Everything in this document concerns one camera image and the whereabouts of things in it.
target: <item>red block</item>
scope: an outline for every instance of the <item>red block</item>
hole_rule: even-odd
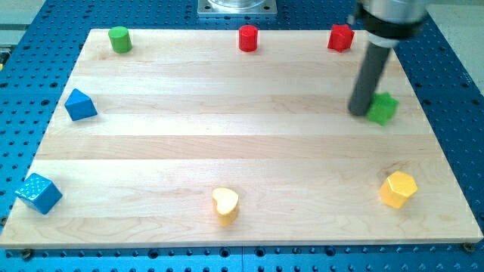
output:
[[[239,49],[252,52],[257,49],[257,32],[255,26],[246,25],[239,29]]]
[[[341,53],[346,49],[351,48],[354,35],[355,32],[346,24],[333,25],[331,27],[330,41],[327,43],[327,47]]]

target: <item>blue block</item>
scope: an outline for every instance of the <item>blue block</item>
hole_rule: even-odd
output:
[[[31,209],[46,215],[62,197],[51,180],[31,174],[15,194]]]
[[[73,121],[88,118],[98,114],[89,96],[80,90],[74,89],[64,104],[70,118]]]

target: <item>green cylinder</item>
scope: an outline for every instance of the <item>green cylinder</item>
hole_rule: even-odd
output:
[[[129,52],[133,46],[129,38],[128,29],[124,26],[116,26],[109,30],[109,40],[116,53],[122,54]]]

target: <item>yellow heart-shaped block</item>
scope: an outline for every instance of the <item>yellow heart-shaped block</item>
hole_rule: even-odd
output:
[[[223,227],[232,224],[239,212],[239,195],[227,188],[217,188],[212,192],[212,199],[219,224]]]

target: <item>yellow hexagon block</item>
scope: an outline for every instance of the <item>yellow hexagon block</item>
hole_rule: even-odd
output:
[[[212,192],[212,199],[219,224],[223,227],[232,224],[239,212],[239,195],[227,188],[217,188]]]
[[[380,188],[380,195],[383,203],[400,209],[417,190],[414,177],[397,171],[385,180]]]

